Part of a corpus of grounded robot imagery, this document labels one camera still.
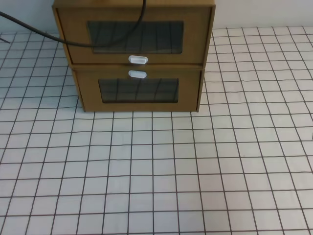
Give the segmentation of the brown shoebox drawer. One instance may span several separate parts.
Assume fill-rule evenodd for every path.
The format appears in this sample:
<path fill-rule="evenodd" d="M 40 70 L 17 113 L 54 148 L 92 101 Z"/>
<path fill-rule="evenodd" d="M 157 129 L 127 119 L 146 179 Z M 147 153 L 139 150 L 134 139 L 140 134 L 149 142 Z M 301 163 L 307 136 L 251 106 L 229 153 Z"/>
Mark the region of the brown shoebox drawer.
<path fill-rule="evenodd" d="M 52 6 L 71 65 L 202 65 L 216 4 L 212 0 L 56 0 Z"/>

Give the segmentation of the brown lower shoebox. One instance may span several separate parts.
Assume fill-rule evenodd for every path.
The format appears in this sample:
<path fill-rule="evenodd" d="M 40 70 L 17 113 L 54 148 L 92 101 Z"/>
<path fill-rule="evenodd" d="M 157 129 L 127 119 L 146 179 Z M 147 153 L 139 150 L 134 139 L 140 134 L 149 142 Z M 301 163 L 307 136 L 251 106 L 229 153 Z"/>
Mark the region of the brown lower shoebox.
<path fill-rule="evenodd" d="M 203 70 L 103 67 L 72 71 L 86 112 L 198 111 Z"/>

